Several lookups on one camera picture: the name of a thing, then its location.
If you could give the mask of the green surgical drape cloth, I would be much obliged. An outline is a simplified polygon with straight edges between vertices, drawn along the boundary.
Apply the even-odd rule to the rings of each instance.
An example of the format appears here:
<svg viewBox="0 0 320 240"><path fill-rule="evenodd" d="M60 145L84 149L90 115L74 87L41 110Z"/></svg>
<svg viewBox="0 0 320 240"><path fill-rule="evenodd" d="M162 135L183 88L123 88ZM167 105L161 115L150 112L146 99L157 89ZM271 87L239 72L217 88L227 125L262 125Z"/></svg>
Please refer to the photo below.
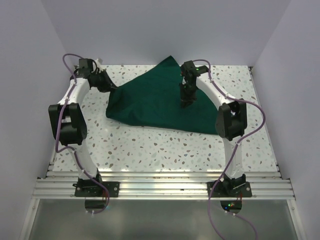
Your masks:
<svg viewBox="0 0 320 240"><path fill-rule="evenodd" d="M169 56L151 70L110 92L106 117L130 126L216 135L218 110L201 90L196 101L181 107L181 70Z"/></svg>

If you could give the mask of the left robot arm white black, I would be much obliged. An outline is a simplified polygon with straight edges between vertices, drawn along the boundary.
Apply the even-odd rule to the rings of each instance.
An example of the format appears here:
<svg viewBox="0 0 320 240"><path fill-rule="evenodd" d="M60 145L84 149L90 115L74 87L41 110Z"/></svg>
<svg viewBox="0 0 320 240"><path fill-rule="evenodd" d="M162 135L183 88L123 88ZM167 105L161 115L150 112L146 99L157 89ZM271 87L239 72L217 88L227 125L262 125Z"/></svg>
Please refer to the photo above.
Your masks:
<svg viewBox="0 0 320 240"><path fill-rule="evenodd" d="M80 57L74 70L66 65L71 73L69 87L63 98L48 108L55 152L69 152L78 170L78 181L81 185L87 184L87 192L95 197L103 193L104 184L87 147L88 128L81 105L91 88L101 93L117 89L102 67L102 62L100 58Z"/></svg>

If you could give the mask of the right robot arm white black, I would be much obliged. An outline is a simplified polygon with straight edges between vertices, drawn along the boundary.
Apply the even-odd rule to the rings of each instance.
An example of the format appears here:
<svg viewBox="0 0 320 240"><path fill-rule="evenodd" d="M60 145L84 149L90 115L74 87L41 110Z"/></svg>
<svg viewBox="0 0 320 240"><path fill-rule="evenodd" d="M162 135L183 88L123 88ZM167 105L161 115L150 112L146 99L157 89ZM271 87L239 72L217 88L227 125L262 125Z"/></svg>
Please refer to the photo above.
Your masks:
<svg viewBox="0 0 320 240"><path fill-rule="evenodd" d="M242 165L242 149L237 141L245 133L248 126L247 105L236 100L219 83L207 78L203 74L209 73L210 68L203 65L196 67L192 60L180 66L182 83L180 88L180 104L182 108L190 106L197 98L196 91L201 90L217 109L215 129L222 138L225 153L225 167L223 173L223 192L227 196L235 196L241 186L246 183Z"/></svg>

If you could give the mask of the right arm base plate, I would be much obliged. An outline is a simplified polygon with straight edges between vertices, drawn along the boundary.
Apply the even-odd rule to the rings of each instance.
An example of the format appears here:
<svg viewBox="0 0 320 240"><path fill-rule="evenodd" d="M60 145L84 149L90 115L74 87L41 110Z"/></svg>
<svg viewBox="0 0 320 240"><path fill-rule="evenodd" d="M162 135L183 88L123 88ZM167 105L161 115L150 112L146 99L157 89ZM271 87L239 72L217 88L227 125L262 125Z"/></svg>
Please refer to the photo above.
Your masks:
<svg viewBox="0 0 320 240"><path fill-rule="evenodd" d="M248 181L238 187L227 186L219 181L211 194L212 198L251 198L252 196L251 185Z"/></svg>

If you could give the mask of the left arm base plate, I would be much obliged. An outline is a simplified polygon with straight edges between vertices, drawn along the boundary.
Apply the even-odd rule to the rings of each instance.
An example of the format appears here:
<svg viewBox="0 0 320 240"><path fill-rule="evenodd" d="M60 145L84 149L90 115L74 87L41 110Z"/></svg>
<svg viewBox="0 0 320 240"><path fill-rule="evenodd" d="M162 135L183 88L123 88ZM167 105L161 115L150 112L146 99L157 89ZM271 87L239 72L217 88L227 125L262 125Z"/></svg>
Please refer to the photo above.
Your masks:
<svg viewBox="0 0 320 240"><path fill-rule="evenodd" d="M105 190L97 185L96 183L90 181L87 183L80 184L79 182L74 183L72 186L75 187L75 197L111 197L117 198L119 196L120 183L118 181L103 181L101 183L107 190L106 195Z"/></svg>

